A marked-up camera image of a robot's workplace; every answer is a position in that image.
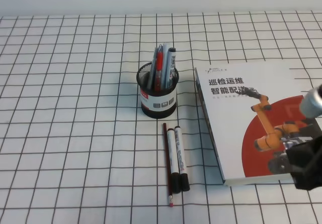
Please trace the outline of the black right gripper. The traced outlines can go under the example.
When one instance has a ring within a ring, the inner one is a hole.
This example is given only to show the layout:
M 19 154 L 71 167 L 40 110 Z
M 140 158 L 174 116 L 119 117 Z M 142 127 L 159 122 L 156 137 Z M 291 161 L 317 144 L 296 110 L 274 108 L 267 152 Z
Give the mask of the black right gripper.
M 287 149 L 286 154 L 297 189 L 321 187 L 321 136 Z

